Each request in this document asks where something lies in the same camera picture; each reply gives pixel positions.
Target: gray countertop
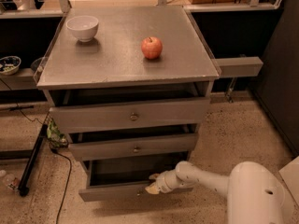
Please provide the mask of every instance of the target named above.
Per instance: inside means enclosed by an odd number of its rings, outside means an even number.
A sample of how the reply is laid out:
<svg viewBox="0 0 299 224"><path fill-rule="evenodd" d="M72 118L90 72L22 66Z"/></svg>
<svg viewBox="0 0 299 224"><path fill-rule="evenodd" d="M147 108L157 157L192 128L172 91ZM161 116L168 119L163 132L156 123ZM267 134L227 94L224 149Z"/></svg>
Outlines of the gray countertop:
<svg viewBox="0 0 299 224"><path fill-rule="evenodd" d="M214 80L219 74L181 6L71 8L99 19L89 43L76 40L65 23L52 48L39 89L79 89ZM160 58L148 60L141 41L159 37Z"/></svg>

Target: bowl of food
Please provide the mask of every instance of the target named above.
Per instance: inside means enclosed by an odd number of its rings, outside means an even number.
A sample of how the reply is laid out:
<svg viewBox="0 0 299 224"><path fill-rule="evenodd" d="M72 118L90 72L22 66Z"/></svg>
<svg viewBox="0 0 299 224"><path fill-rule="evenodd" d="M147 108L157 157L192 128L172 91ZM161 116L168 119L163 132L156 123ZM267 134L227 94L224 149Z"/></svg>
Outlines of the bowl of food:
<svg viewBox="0 0 299 224"><path fill-rule="evenodd" d="M0 59L0 74L10 76L19 71L21 58L17 56L7 56Z"/></svg>
<svg viewBox="0 0 299 224"><path fill-rule="evenodd" d="M81 42L93 40L98 26L99 20L93 16L76 16L66 22L67 30Z"/></svg>

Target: concrete floor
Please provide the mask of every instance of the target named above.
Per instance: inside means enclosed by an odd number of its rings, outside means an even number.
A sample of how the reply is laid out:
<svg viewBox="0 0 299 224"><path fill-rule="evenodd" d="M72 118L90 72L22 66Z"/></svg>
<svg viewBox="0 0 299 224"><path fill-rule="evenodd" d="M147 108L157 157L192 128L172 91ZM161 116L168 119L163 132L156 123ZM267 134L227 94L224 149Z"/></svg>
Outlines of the concrete floor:
<svg viewBox="0 0 299 224"><path fill-rule="evenodd" d="M238 163L256 161L283 183L278 170L292 160L291 152L256 100L250 95L234 100L229 104L223 98L212 98L191 162L204 170L228 175ZM42 122L49 110L47 103L33 105L23 113ZM4 110L12 106L15 104L0 105L1 151L31 148L41 127L20 111ZM78 195L86 184L83 169L67 148L59 152L69 157L73 166L59 223L227 223L226 200L201 186L187 193L85 203ZM0 169L21 176L26 161L0 161ZM56 223L68 171L68 160L51 153L44 142L28 182L28 195L21 197L0 186L0 222ZM291 223L299 223L298 206L287 222Z"/></svg>

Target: bottom drawer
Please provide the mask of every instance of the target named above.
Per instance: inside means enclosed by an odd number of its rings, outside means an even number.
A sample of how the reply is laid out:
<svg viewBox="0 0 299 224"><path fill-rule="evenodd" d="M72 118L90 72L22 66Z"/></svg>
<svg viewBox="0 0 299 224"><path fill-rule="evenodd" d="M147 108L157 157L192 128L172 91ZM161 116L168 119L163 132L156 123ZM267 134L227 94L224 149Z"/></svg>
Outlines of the bottom drawer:
<svg viewBox="0 0 299 224"><path fill-rule="evenodd" d="M186 161L187 152L89 161L86 189L79 191L84 202L149 195L149 177L172 170Z"/></svg>

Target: black metal stand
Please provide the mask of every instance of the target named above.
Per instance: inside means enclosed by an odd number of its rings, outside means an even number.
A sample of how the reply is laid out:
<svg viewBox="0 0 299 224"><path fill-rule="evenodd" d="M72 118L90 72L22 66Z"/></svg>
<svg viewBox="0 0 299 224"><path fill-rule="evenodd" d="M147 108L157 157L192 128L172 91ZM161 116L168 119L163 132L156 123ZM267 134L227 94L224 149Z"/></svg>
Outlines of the black metal stand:
<svg viewBox="0 0 299 224"><path fill-rule="evenodd" d="M0 160L15 160L15 159L28 159L26 168L21 177L21 181L18 187L20 196L24 197L28 194L29 188L27 188L27 182L32 172L32 169L36 162L36 157L38 151L43 143L44 137L47 135L48 125L43 124L40 129L39 135L36 139L35 146L32 150L22 150L22 151L2 151L0 152Z"/></svg>

